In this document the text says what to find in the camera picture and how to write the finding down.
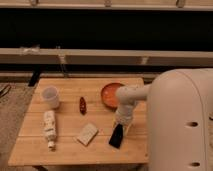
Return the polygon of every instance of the wooden plank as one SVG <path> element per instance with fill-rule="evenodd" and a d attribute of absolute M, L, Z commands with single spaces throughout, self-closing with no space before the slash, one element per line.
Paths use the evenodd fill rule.
<path fill-rule="evenodd" d="M 111 136 L 113 131 L 113 115 L 63 115 L 57 114 L 57 135 L 76 136 L 87 123 L 93 123 L 98 129 L 98 135 Z M 138 114 L 134 120 L 128 135 L 146 135 L 146 115 Z M 40 136 L 43 137 L 43 115 L 26 116 L 19 132 L 19 137 Z"/>
<path fill-rule="evenodd" d="M 164 5 L 174 6 L 175 0 L 112 0 L 113 4 L 120 5 Z"/>
<path fill-rule="evenodd" d="M 88 147 L 74 137 L 59 137 L 56 151 L 47 148 L 44 138 L 19 137 L 10 166 L 147 163 L 146 136 L 129 136 L 118 150 L 108 144 L 109 137 L 97 136 Z"/>
<path fill-rule="evenodd" d="M 92 113 L 100 113 L 102 112 L 103 114 L 112 114 L 115 111 L 106 108 L 104 104 L 102 104 L 101 101 L 99 103 L 94 103 L 96 102 L 95 100 L 88 100 L 87 99 L 87 113 L 92 114 Z M 60 102 L 60 107 L 55 110 L 57 113 L 73 113 L 73 114 L 79 114 L 79 98 L 76 99 L 76 102 Z M 136 108 L 135 111 L 144 111 L 141 110 L 142 106 L 145 106 L 144 103 L 140 103 Z M 45 103 L 32 103 L 30 104 L 30 107 L 28 109 L 28 113 L 44 113 L 45 111 L 50 110 L 50 107 L 45 104 Z"/>
<path fill-rule="evenodd" d="M 40 5 L 52 4 L 52 5 L 69 5 L 69 4 L 103 4 L 103 0 L 39 0 Z"/>
<path fill-rule="evenodd" d="M 213 6 L 212 0 L 186 0 L 185 6 Z"/>

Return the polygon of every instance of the orange bowl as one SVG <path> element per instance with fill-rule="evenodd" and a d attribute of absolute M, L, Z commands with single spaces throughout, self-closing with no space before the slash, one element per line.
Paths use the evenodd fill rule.
<path fill-rule="evenodd" d="M 118 107 L 118 100 L 115 96 L 115 92 L 121 86 L 124 85 L 121 83 L 110 83 L 104 86 L 104 88 L 101 90 L 101 99 L 106 106 L 113 109 Z"/>

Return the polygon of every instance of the table leg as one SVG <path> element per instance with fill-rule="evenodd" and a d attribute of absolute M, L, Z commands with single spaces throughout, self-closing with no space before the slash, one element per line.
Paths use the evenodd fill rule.
<path fill-rule="evenodd" d="M 48 171 L 46 168 L 44 168 L 43 166 L 33 166 L 35 169 L 37 169 L 38 171 Z"/>

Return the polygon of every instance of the wooden table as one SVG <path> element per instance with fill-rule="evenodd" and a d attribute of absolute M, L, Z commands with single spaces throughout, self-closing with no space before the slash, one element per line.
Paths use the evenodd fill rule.
<path fill-rule="evenodd" d="M 41 79 L 25 115 L 9 159 L 10 166 L 147 163 L 146 104 L 134 111 L 133 125 L 120 149 L 108 144 L 112 135 L 114 111 L 101 102 L 101 89 L 108 83 L 143 85 L 142 78 L 69 78 Z M 54 85 L 59 90 L 60 108 L 56 110 L 58 139 L 51 152 L 43 136 L 43 113 L 49 109 L 40 100 L 43 88 Z M 79 98 L 87 102 L 87 113 L 79 112 Z M 98 135 L 83 146 L 76 135 L 85 124 L 93 123 Z"/>

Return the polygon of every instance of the soap bar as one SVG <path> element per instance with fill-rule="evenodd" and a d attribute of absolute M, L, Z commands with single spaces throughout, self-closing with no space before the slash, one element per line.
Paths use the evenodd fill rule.
<path fill-rule="evenodd" d="M 98 129 L 91 123 L 88 123 L 77 136 L 77 140 L 87 146 L 93 137 L 98 133 Z"/>

